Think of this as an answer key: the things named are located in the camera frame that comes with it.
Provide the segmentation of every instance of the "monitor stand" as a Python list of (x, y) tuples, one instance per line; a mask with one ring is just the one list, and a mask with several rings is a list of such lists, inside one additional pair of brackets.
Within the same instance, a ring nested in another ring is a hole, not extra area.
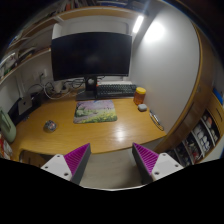
[(96, 99), (97, 77), (87, 78), (85, 81), (86, 88), (79, 89), (76, 101), (95, 100)]

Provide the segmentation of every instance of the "cabinet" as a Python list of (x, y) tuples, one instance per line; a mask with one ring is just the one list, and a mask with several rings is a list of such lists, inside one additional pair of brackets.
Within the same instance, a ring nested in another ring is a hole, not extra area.
[(209, 103), (196, 126), (181, 144), (167, 153), (183, 167), (202, 162), (215, 150), (223, 136), (223, 119), (224, 109), (214, 93), (211, 93)]
[(214, 76), (214, 55), (209, 41), (195, 27), (200, 46), (200, 64), (192, 94), (177, 122), (171, 128), (164, 140), (155, 148), (157, 153), (177, 147), (186, 139), (202, 117), (212, 92)]

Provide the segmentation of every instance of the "lamp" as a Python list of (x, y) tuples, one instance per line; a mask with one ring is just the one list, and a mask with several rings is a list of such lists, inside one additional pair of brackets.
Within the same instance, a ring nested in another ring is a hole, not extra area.
[(138, 16), (136, 22), (135, 22), (135, 25), (134, 25), (134, 28), (133, 28), (133, 33), (137, 33), (140, 26), (142, 25), (142, 22), (143, 22), (143, 19), (144, 17), (143, 16)]

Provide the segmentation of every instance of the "bottle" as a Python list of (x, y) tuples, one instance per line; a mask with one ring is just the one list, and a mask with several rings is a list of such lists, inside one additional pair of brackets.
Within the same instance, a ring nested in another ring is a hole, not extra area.
[(138, 87), (134, 94), (134, 103), (136, 105), (142, 104), (145, 98), (146, 90), (142, 87)]

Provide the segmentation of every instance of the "floor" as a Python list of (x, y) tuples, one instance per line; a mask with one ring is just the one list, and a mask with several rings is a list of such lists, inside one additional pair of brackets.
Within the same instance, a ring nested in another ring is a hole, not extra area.
[[(24, 151), (23, 162), (43, 166), (52, 156)], [(131, 149), (104, 154), (91, 154), (80, 186), (93, 189), (141, 187), (141, 177)]]

